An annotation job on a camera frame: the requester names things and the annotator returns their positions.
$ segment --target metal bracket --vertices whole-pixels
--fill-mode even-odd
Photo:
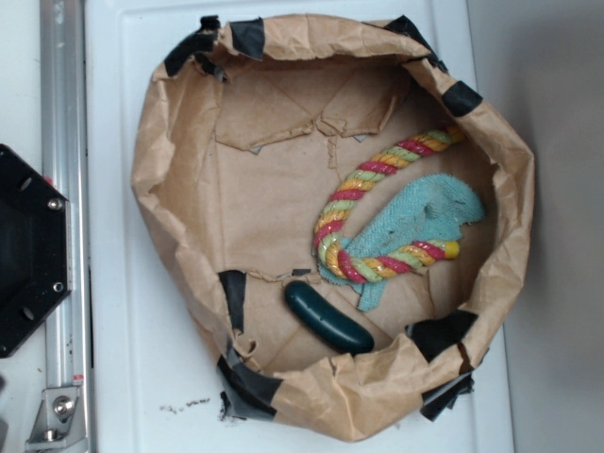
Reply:
[[[79,387],[42,391],[42,403],[25,451],[67,448],[86,437],[84,405]]]

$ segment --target braided rope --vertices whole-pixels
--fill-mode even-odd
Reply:
[[[457,126],[433,129],[399,142],[359,165],[329,198],[314,227],[313,247],[319,261],[337,277],[354,283],[377,283],[430,266],[437,260],[455,259],[460,253],[460,245],[455,241],[439,240],[416,241],[379,257],[351,257],[342,249],[340,231],[357,202],[384,177],[394,175],[422,157],[445,151],[464,138]]]

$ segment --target bolt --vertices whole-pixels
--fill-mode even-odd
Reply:
[[[56,429],[52,428],[47,429],[42,436],[45,442],[54,442],[59,437],[59,433]]]
[[[46,206],[50,210],[62,210],[63,202],[58,198],[51,198],[50,200],[48,200],[48,203],[46,204]]]
[[[53,411],[60,418],[66,418],[74,413],[76,405],[74,401],[67,396],[59,396],[53,403]]]

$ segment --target black tape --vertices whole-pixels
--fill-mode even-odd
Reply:
[[[277,411],[271,406],[282,380],[250,370],[229,348],[218,360],[219,375],[230,402],[229,415],[257,420],[273,420]]]
[[[243,332],[243,303],[245,302],[245,273],[241,271],[224,271],[218,274],[225,289],[228,314],[233,328]]]
[[[163,61],[168,76],[172,77],[178,74],[191,55],[197,56],[200,52],[211,52],[213,50],[214,41],[218,36],[217,30],[220,28],[218,16],[204,16],[200,22],[201,28],[182,40]],[[207,74],[214,74],[213,68],[204,67],[203,69]]]
[[[430,44],[428,44],[428,41],[426,41],[426,39],[417,29],[417,26],[415,26],[415,24],[407,16],[400,16],[398,19],[395,19],[394,21],[384,26],[384,29],[392,31],[393,33],[397,33],[399,35],[408,36],[412,40],[422,44],[424,47],[426,47],[427,50],[430,51],[430,53],[426,55],[426,58],[428,59],[430,64],[432,64],[432,66],[436,66],[444,73],[447,72],[445,64],[438,58]]]
[[[451,114],[456,117],[467,115],[478,107],[481,102],[482,96],[461,81],[443,94],[443,103]]]
[[[216,31],[220,28],[218,16],[203,16],[199,22],[201,23],[200,30]]]
[[[259,17],[254,21],[231,22],[233,47],[251,59],[262,60],[264,55],[264,21]]]
[[[427,361],[465,337],[478,316],[470,311],[455,310],[444,318],[427,320],[406,327],[407,334]]]
[[[420,410],[420,413],[433,422],[445,408],[453,409],[458,396],[472,392],[474,392],[474,380],[472,375],[467,373],[424,393],[422,397],[424,397],[425,406]]]

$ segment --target teal cloth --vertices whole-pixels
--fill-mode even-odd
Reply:
[[[457,241],[461,225],[484,217],[484,207],[470,187],[459,179],[436,174],[415,179],[402,189],[354,239],[342,238],[351,257],[378,257],[413,241]],[[387,280],[352,283],[319,265],[321,276],[336,285],[350,285],[359,294],[359,310],[379,304]]]

